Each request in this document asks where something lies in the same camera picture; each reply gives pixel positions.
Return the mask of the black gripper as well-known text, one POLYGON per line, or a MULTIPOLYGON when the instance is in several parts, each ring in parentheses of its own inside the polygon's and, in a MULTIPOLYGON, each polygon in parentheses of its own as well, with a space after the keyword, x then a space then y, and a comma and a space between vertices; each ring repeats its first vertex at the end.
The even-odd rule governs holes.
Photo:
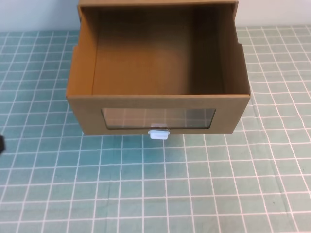
POLYGON ((5 151, 5 139, 2 135, 0 135, 0 154, 5 151))

